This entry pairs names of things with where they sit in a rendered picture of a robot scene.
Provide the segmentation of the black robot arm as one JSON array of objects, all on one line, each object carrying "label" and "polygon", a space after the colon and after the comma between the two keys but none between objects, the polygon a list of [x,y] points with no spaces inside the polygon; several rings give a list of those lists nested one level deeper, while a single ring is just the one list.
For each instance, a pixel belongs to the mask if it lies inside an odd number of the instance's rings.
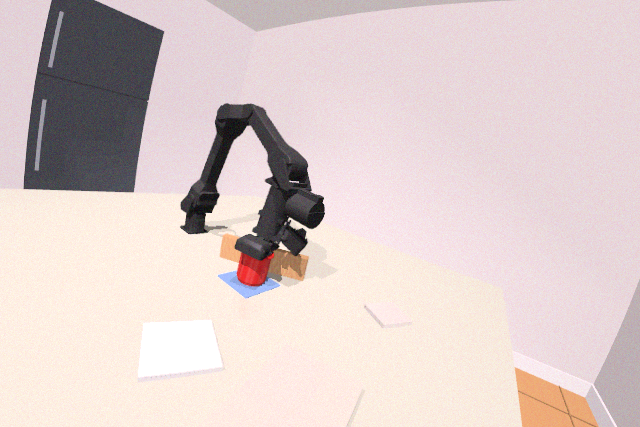
[{"label": "black robot arm", "polygon": [[[215,119],[216,135],[200,179],[181,201],[181,210],[186,213],[184,226],[187,234],[205,234],[206,213],[212,213],[220,194],[216,183],[223,169],[234,140],[251,126],[268,153],[268,164],[272,174],[265,182],[270,184],[265,207],[287,216],[308,229],[315,229],[325,215],[324,197],[312,193],[307,160],[289,146],[266,115],[263,107],[254,104],[221,105]],[[289,181],[298,181],[289,182]],[[307,245],[306,231],[296,230],[286,222],[278,231],[274,243],[281,242],[293,256],[297,256]]]}]

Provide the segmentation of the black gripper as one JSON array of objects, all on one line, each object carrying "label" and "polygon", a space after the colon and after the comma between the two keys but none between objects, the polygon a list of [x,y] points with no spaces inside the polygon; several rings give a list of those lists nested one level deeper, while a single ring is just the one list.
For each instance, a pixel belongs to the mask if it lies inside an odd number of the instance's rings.
[{"label": "black gripper", "polygon": [[[269,210],[265,206],[259,210],[260,218],[257,225],[252,228],[253,233],[247,234],[241,238],[237,238],[235,249],[254,259],[263,261],[263,259],[271,255],[280,245],[274,243],[274,240],[281,227],[288,221],[287,214],[280,214]],[[271,251],[270,251],[271,250]]]}]

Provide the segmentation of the red plastic cup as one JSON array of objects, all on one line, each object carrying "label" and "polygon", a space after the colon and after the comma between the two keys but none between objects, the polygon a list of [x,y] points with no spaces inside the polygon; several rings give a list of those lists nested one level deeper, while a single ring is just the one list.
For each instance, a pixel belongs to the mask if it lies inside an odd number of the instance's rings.
[{"label": "red plastic cup", "polygon": [[238,280],[253,287],[260,286],[266,280],[269,264],[273,257],[274,253],[260,261],[241,253],[237,268]]}]

